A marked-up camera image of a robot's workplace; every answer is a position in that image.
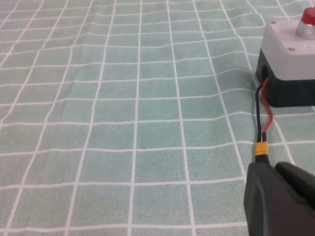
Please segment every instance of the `electrical wire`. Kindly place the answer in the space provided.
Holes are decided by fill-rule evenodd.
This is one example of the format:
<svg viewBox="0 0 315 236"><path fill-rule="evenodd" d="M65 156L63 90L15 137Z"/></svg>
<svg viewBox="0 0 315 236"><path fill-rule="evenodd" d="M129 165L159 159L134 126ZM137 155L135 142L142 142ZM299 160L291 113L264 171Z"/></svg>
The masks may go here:
<svg viewBox="0 0 315 236"><path fill-rule="evenodd" d="M269 105L268 105L268 103L266 101L266 97L265 97L265 90L266 90L267 84L268 84L268 77L265 79L265 81L264 81L264 83L262 85L262 91L261 91L262 102L263 102L263 104L264 104L264 106L265 106L265 108L266 108L266 110L267 110L267 112L269 114L269 121L266 124L263 132L267 132L267 130L268 130L269 126L271 125L271 123L273 121L273 118L274 118L274 115L272 114L272 111L270 110L270 107L269 107Z"/></svg>
<svg viewBox="0 0 315 236"><path fill-rule="evenodd" d="M257 143L261 142L261 124L260 124L260 112L259 112L259 98L258 94L261 89L262 85L259 85L256 89L255 93L255 101L256 101L256 117L257 117Z"/></svg>

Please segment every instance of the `fabric surface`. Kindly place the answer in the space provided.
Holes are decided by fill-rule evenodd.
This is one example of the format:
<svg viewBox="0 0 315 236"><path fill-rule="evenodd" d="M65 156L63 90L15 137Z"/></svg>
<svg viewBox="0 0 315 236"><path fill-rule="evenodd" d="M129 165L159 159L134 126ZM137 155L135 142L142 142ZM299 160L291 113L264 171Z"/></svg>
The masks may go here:
<svg viewBox="0 0 315 236"><path fill-rule="evenodd" d="M311 4L1 1L0 236L248 235L264 26ZM315 174L315 108L272 110Z"/></svg>

